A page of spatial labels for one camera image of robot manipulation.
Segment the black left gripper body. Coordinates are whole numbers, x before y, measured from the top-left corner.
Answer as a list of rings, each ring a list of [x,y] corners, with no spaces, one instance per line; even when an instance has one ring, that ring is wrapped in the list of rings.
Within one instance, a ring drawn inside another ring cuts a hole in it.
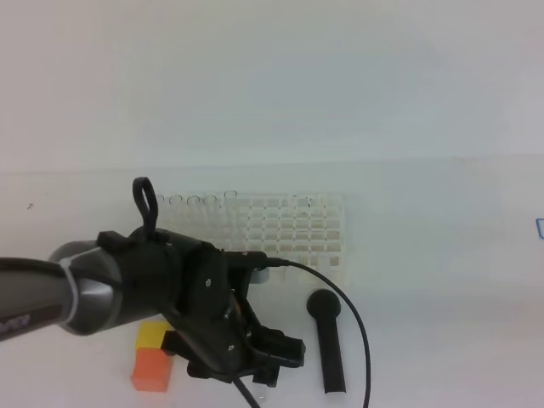
[[[230,270],[252,273],[265,266],[264,252],[201,249],[184,258],[173,301],[162,313],[210,370],[232,377],[247,360]]]

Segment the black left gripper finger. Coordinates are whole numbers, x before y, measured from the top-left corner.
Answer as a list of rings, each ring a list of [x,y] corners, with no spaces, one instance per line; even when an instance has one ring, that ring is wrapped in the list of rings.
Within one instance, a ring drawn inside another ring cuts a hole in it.
[[[275,361],[263,361],[258,365],[256,371],[253,373],[252,382],[267,386],[269,388],[275,388],[277,385],[280,368],[280,364]]]
[[[298,368],[304,365],[305,345],[301,339],[260,326],[254,331],[256,356],[267,364]]]

